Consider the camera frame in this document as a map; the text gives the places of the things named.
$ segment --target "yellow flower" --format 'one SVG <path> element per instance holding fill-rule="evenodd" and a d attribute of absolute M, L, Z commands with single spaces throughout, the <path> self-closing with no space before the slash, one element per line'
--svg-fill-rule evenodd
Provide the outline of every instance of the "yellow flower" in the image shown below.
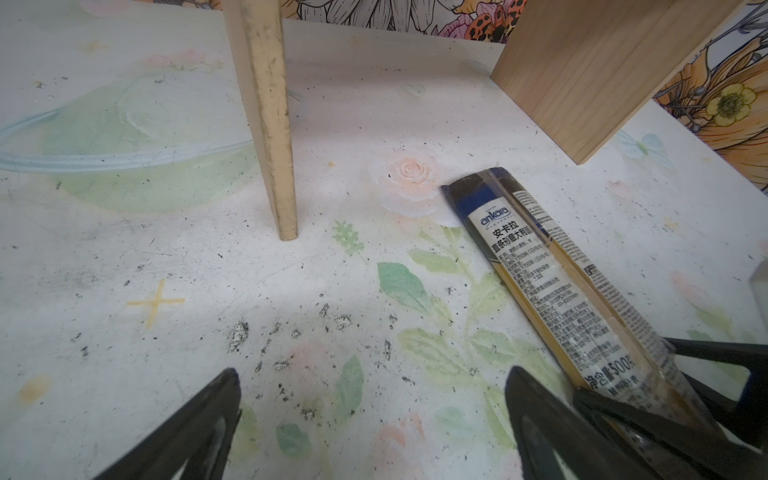
<path fill-rule="evenodd" d="M 751 88 L 743 84 L 731 84 L 720 92 L 719 97 L 710 100 L 707 114 L 712 116 L 718 127 L 727 127 L 750 114 L 750 104 L 755 98 L 757 94 Z"/>

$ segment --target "wooden board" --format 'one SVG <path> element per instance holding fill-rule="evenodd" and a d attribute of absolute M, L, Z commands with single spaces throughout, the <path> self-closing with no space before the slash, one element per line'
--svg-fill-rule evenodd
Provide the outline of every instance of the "wooden board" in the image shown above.
<path fill-rule="evenodd" d="M 745 0 L 533 0 L 491 75 L 577 164 Z"/>
<path fill-rule="evenodd" d="M 298 236 L 278 0 L 223 0 L 237 83 L 281 240 Z"/>

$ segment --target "transparent plastic wrap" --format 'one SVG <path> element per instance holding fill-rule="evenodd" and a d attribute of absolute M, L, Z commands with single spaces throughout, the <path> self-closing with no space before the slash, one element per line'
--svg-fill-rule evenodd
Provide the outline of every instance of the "transparent plastic wrap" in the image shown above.
<path fill-rule="evenodd" d="M 574 386 L 722 435 L 664 339 L 509 172 L 484 170 L 442 189 Z M 614 426 L 664 478 L 699 478 Z"/>

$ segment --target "blue butterfly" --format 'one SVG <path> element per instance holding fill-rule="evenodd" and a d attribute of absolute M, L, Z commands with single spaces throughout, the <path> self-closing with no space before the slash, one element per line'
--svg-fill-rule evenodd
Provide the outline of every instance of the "blue butterfly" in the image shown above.
<path fill-rule="evenodd" d="M 675 169 L 670 159 L 664 153 L 664 143 L 662 143 L 658 135 L 645 134 L 642 140 L 636 141 L 627 132 L 619 130 L 616 133 L 616 138 L 619 140 L 621 151 L 629 158 L 651 157 L 662 167 L 669 168 L 670 170 Z"/>

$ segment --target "wood grain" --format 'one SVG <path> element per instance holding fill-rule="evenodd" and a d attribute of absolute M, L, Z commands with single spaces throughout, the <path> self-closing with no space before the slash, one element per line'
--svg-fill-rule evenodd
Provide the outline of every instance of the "wood grain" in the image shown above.
<path fill-rule="evenodd" d="M 243 106 L 281 240 L 298 236 L 279 0 L 223 0 Z"/>
<path fill-rule="evenodd" d="M 531 0 L 491 78 L 577 164 L 745 0 Z"/>

